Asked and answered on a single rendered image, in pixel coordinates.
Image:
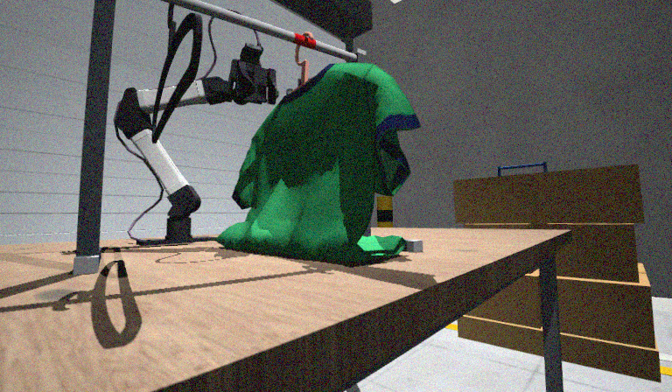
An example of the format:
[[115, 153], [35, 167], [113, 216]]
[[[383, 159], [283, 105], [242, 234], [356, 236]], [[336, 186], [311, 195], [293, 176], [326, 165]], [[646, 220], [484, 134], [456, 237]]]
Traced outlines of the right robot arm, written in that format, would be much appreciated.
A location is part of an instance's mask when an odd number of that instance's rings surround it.
[[[213, 105], [232, 102], [232, 99], [239, 105], [246, 104], [243, 100], [235, 99], [233, 85], [236, 81], [237, 61], [245, 61], [246, 67], [262, 67], [259, 61], [261, 53], [263, 47], [246, 43], [241, 49], [240, 59], [232, 60], [228, 81], [216, 76], [194, 81], [176, 108], [194, 104]], [[167, 199], [172, 204], [167, 215], [170, 218], [167, 218], [165, 239], [138, 240], [136, 244], [144, 246], [214, 241], [217, 237], [193, 238], [191, 235], [189, 216], [200, 208], [200, 196], [181, 175], [161, 143], [159, 141], [157, 144], [152, 143], [150, 114], [153, 114], [157, 91], [157, 89], [137, 91], [134, 87], [127, 88], [115, 120], [117, 127], [139, 149], [155, 172], [169, 195]]]

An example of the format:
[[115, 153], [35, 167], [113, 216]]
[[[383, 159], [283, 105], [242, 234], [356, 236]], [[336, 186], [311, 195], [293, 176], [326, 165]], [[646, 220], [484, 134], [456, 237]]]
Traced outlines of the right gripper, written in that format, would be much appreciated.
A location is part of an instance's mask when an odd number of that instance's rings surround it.
[[268, 104], [275, 105], [276, 99], [279, 96], [279, 91], [277, 89], [277, 71], [275, 69], [266, 69], [259, 66], [246, 66], [246, 62], [240, 60], [237, 62], [235, 81], [236, 99], [256, 104], [266, 103], [267, 87]]

